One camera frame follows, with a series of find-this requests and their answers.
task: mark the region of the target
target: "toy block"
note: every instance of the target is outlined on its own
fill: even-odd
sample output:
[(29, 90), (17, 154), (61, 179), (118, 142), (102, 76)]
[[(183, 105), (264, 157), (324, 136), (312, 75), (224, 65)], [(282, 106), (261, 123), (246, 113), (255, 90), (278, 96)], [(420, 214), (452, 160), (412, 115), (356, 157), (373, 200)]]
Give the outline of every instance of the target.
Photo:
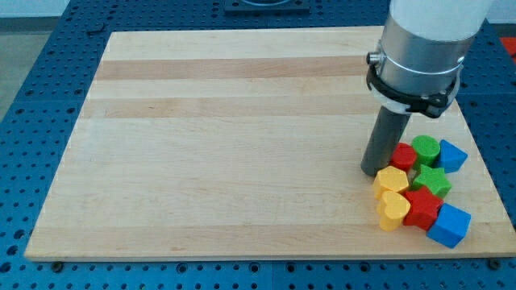
[(411, 145), (407, 143), (399, 143), (396, 146), (396, 149), (394, 149), (389, 165), (401, 169), (404, 172), (408, 172), (416, 162), (417, 158), (418, 155)]
[(402, 224), (409, 209), (409, 201), (400, 193), (384, 192), (377, 206), (377, 212), (380, 214), (380, 228), (385, 231), (396, 230)]
[(410, 203), (410, 210), (403, 220), (403, 225), (429, 230), (434, 225), (437, 213), (444, 201), (433, 195), (426, 186), (422, 186), (416, 191), (407, 191), (405, 198)]
[(441, 150), (437, 140), (427, 135), (419, 135), (414, 138), (412, 140), (412, 148), (418, 154), (414, 164), (414, 169), (417, 171), (419, 171), (421, 164), (431, 166)]
[(422, 186), (427, 186), (435, 196), (444, 199), (452, 184), (446, 179), (444, 168), (429, 168), (421, 164), (421, 173), (412, 182), (412, 190), (418, 190)]
[(468, 233), (470, 221), (471, 214), (445, 203), (427, 237), (453, 249)]
[(434, 167), (444, 168), (444, 172), (458, 172), (468, 154), (446, 140), (439, 143), (441, 152), (434, 163)]
[(403, 193), (408, 188), (409, 181), (406, 178), (406, 173), (394, 166), (388, 166), (378, 171), (377, 177), (372, 183), (376, 199), (380, 199), (382, 193), (388, 190), (395, 193)]

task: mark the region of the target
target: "yellow block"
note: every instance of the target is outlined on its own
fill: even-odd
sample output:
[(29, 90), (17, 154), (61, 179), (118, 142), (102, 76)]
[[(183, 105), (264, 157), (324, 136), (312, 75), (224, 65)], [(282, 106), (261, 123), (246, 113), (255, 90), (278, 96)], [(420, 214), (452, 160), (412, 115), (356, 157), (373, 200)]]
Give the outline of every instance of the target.
[(409, 181), (406, 173), (394, 166), (388, 166), (381, 169), (377, 173), (377, 177), (372, 184), (374, 197), (380, 199), (382, 193), (393, 191), (395, 193), (403, 193), (409, 188)]
[(377, 212), (380, 214), (380, 228), (385, 231), (396, 230), (409, 213), (410, 203), (401, 194), (386, 191), (381, 195)]

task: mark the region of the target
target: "cutting board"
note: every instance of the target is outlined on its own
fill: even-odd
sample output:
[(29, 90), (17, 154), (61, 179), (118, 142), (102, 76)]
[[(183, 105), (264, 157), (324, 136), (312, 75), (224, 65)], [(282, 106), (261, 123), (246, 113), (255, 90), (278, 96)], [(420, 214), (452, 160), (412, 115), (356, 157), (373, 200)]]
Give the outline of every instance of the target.
[(506, 256), (516, 235), (454, 103), (403, 140), (470, 156), (448, 249), (378, 227), (360, 160), (380, 105), (364, 56), (382, 27), (113, 33), (25, 255), (36, 261)]

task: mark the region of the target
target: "red block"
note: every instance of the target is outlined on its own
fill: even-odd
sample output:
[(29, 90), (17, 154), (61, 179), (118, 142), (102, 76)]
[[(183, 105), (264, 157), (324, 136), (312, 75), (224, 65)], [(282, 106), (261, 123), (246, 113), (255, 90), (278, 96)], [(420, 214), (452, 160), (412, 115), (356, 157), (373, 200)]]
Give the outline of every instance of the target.
[(403, 220), (403, 225), (418, 226), (428, 231), (434, 225), (444, 201), (433, 195), (426, 186), (416, 191), (406, 192), (405, 198), (410, 203), (410, 210)]
[(414, 165), (414, 162), (416, 162), (417, 158), (418, 154), (411, 145), (407, 143), (399, 143), (394, 150), (389, 165), (401, 169), (404, 172), (408, 172), (412, 168), (412, 165)]

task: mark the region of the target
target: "green star block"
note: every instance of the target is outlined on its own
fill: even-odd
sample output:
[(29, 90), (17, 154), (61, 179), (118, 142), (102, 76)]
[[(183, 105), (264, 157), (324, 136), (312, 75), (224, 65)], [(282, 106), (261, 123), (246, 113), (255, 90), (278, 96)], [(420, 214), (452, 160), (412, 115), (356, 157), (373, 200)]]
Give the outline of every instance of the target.
[(421, 173), (414, 179), (412, 190), (418, 190), (423, 185), (426, 185), (435, 196), (441, 199), (444, 199), (452, 189), (452, 184), (446, 179), (444, 168), (429, 168), (421, 164)]
[(421, 164), (431, 166), (441, 151), (441, 146), (437, 140), (427, 135), (419, 135), (414, 138), (412, 140), (412, 148), (418, 154), (416, 163), (413, 166), (416, 171), (419, 171)]

